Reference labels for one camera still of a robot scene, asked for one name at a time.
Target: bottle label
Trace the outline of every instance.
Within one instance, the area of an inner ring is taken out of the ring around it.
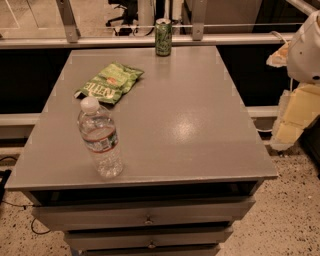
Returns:
[[[114,130],[107,137],[100,140],[84,139],[84,142],[90,151],[94,153],[105,153],[118,144],[118,136],[116,130]]]

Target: bottle cap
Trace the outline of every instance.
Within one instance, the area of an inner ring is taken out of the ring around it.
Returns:
[[[93,96],[84,98],[80,102],[80,106],[81,110],[86,114],[93,114],[100,108],[98,99]]]

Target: drawer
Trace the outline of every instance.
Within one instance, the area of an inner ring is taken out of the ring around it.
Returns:
[[[234,221],[253,197],[190,199],[34,208],[33,216],[53,231]]]
[[[220,250],[219,245],[170,246],[154,248],[152,250],[118,249],[86,251],[85,256],[214,256]]]
[[[90,230],[65,234],[65,241],[76,250],[103,250],[120,248],[155,249],[164,246],[205,245],[225,242],[232,227],[215,223],[186,226],[166,226],[148,229]]]

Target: drawer handle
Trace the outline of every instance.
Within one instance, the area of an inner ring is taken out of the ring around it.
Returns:
[[[144,222],[145,225],[152,225],[153,224],[153,220],[151,220],[150,216],[147,216],[146,221]]]
[[[157,246],[153,243],[153,241],[150,242],[150,244],[148,245],[148,248],[149,249],[154,249],[156,248]]]

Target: table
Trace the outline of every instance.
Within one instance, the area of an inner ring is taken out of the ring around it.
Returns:
[[[112,61],[145,73],[115,107],[124,171],[104,180],[76,89]],[[86,255],[214,255],[275,168],[214,46],[71,52],[6,185]]]

